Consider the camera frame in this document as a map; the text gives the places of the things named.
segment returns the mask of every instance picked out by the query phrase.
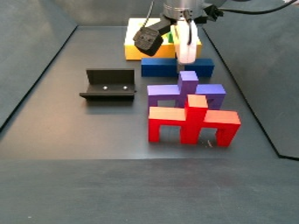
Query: toy block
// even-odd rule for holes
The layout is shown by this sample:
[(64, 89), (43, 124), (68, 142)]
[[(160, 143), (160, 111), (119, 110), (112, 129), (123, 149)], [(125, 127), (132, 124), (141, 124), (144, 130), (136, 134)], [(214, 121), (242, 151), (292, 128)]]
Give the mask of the toy block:
[(216, 128), (216, 140), (219, 146), (230, 146), (239, 130), (240, 120), (235, 111), (210, 110), (204, 117), (204, 126)]
[(182, 126), (183, 123), (183, 108), (151, 107), (148, 116), (148, 141), (159, 142), (162, 125)]
[(199, 78), (194, 71), (180, 71), (178, 86), (179, 86), (179, 99), (176, 102), (176, 107), (183, 108), (186, 103), (187, 95), (192, 95), (196, 92), (196, 87), (199, 85)]
[(147, 86), (148, 108), (156, 107), (159, 101), (176, 100), (180, 95), (178, 85), (152, 85)]
[[(196, 59), (194, 64), (184, 65), (184, 71), (194, 71), (198, 77), (211, 77), (214, 70), (211, 59)], [(176, 59), (141, 59), (143, 77), (176, 77), (178, 60)]]
[(184, 70), (195, 71), (199, 77), (211, 77), (214, 67), (211, 59), (196, 59), (192, 64), (184, 66)]
[(176, 77), (176, 59), (141, 59), (143, 77)]
[(147, 87), (148, 107), (156, 107), (158, 101), (175, 100), (175, 107), (183, 108), (187, 95), (206, 95), (210, 109), (220, 109), (226, 90), (220, 84), (199, 85), (194, 71), (180, 71), (178, 85), (152, 85)]
[[(133, 37), (136, 32), (139, 31), (141, 25), (144, 24), (144, 18), (129, 18), (127, 31), (125, 31), (125, 59), (127, 60), (140, 60), (141, 58), (149, 58), (151, 56), (145, 55), (144, 53), (139, 52), (135, 46)], [(147, 25), (152, 25), (160, 21), (160, 18), (149, 18), (147, 21)], [(174, 50), (174, 43), (168, 41), (167, 35), (163, 35), (163, 44), (159, 48), (155, 56), (156, 58), (175, 58), (175, 50)]]
[(149, 108), (149, 142), (159, 142), (162, 125), (182, 127), (182, 144), (198, 143), (202, 128), (218, 129), (215, 135), (218, 145), (228, 147), (240, 127), (240, 120), (235, 111), (208, 110), (204, 95), (188, 94), (184, 108)]
[(210, 104), (210, 109), (220, 109), (226, 90), (220, 84), (200, 84), (196, 87), (196, 95), (206, 95)]

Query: cable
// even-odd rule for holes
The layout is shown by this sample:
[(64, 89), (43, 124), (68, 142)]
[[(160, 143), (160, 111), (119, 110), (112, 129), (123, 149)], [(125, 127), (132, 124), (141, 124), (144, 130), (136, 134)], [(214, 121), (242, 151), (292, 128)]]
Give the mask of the cable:
[(267, 13), (271, 13), (274, 11), (282, 10), (286, 6), (288, 6), (290, 4), (292, 4), (296, 1), (298, 0), (292, 0), (291, 2), (283, 4), (280, 7), (275, 8), (272, 10), (246, 11), (246, 10), (232, 10), (232, 9), (226, 9), (226, 8), (219, 8), (219, 10), (220, 11), (228, 11), (228, 12), (239, 13), (239, 14), (247, 14), (247, 15), (262, 15), (262, 14), (267, 14)]
[(144, 20), (144, 24), (143, 24), (141, 28), (144, 28), (144, 27), (145, 27), (145, 24), (147, 24), (148, 18), (149, 18), (151, 14), (152, 14), (152, 9), (154, 9), (154, 6), (155, 6), (155, 0), (154, 0), (154, 1), (152, 1), (152, 3), (151, 3), (151, 7), (149, 7), (149, 10), (148, 10), (148, 12), (147, 12), (147, 16), (145, 16), (145, 20)]

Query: gray wall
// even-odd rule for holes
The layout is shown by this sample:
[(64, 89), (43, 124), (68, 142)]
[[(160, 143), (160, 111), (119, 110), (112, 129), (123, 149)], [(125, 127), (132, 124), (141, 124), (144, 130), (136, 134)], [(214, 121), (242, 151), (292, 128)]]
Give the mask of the gray wall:
[[(79, 25), (127, 25), (129, 18), (144, 18), (152, 0), (52, 0)], [(220, 6), (227, 0), (207, 0)], [(156, 0), (152, 17), (163, 12), (164, 1)]]
[(0, 1), (0, 127), (75, 28), (48, 0)]
[[(280, 0), (227, 1), (262, 11)], [(226, 13), (204, 29), (280, 155), (299, 158), (299, 8), (260, 16)]]

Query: yellow block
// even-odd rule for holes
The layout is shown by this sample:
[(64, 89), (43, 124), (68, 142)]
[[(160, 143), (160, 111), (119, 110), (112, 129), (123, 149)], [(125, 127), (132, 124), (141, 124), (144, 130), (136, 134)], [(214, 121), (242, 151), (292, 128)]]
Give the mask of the yellow block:
[[(139, 52), (135, 46), (133, 37), (136, 32), (139, 31), (145, 19), (144, 18), (129, 18), (128, 19), (128, 26), (125, 31), (125, 59), (127, 60), (140, 60), (141, 58), (175, 58), (175, 49), (174, 43), (168, 43), (167, 35), (163, 35), (163, 44), (159, 48), (155, 56), (148, 56)], [(149, 26), (160, 21), (160, 18), (149, 18), (147, 21), (145, 26)], [(198, 42), (198, 51), (196, 51), (196, 58), (200, 57), (202, 54), (202, 42)]]

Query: gray floor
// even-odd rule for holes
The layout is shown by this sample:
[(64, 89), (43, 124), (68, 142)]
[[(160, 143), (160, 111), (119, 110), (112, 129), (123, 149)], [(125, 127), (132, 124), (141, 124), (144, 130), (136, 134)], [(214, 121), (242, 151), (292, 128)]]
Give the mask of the gray floor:
[[(232, 145), (216, 147), (215, 130), (206, 129), (198, 145), (179, 143), (179, 129), (163, 128), (162, 142), (147, 142), (148, 84), (176, 83), (176, 78), (141, 78), (140, 61), (125, 61), (125, 27), (80, 27), (53, 61), (36, 89), (1, 133), (0, 158), (275, 158), (230, 74), (203, 32), (203, 58), (215, 72), (202, 83), (222, 83), (224, 109), (236, 110), (242, 128)], [(129, 103), (87, 103), (87, 68), (133, 68), (136, 94)]]
[[(203, 33), (216, 68), (202, 82), (224, 85), (223, 108), (243, 122), (227, 149), (208, 130), (195, 146), (176, 128), (147, 142), (145, 85), (176, 79), (140, 78), (124, 36), (125, 27), (77, 29), (1, 133), (0, 223), (298, 223), (299, 164), (276, 157)], [(131, 105), (79, 97), (91, 67), (135, 68)]]

